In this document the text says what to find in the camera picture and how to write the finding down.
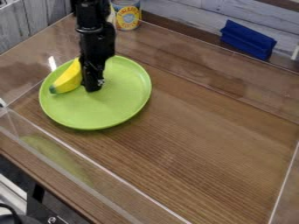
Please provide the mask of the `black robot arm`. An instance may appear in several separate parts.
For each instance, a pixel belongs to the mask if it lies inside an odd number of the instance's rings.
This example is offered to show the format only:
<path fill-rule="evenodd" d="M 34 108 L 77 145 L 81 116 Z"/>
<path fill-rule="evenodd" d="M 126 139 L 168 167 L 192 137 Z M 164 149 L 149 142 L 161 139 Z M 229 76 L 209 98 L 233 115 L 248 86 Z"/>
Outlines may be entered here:
<path fill-rule="evenodd" d="M 104 84 L 105 63 L 116 53 L 116 29 L 108 21 L 108 0 L 70 0 L 78 34 L 78 63 L 81 85 L 88 92 L 98 91 Z"/>

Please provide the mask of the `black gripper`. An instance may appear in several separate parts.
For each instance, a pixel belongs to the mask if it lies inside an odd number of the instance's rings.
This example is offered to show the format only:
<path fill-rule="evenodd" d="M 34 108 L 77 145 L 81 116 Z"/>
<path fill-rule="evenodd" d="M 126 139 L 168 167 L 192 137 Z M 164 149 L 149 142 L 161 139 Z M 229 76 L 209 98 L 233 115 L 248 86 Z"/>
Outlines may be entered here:
<path fill-rule="evenodd" d="M 116 29 L 110 23 L 104 23 L 89 29 L 78 26 L 76 32 L 80 47 L 80 85 L 88 92 L 94 92 L 104 84 L 105 62 L 114 55 Z"/>

